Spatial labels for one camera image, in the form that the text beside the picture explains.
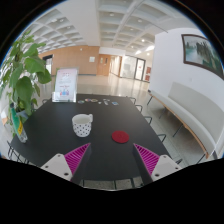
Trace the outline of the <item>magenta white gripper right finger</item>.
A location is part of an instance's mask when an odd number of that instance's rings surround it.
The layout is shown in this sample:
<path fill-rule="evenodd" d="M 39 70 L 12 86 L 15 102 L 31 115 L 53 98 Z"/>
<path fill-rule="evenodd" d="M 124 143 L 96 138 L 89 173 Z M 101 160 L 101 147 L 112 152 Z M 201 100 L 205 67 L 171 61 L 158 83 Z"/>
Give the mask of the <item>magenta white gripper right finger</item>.
<path fill-rule="evenodd" d="M 144 185 L 181 170 L 168 155 L 159 156 L 136 143 L 133 144 L 133 154 Z"/>

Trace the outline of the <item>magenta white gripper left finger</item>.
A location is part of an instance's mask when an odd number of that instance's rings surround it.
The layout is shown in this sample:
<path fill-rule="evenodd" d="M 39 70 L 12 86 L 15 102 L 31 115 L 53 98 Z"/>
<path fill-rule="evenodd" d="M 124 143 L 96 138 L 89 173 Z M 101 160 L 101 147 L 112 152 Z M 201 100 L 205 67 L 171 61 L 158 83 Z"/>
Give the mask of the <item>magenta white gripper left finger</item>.
<path fill-rule="evenodd" d="M 42 169 L 77 185 L 83 179 L 85 168 L 91 155 L 91 144 L 84 144 L 67 154 L 56 154 Z"/>

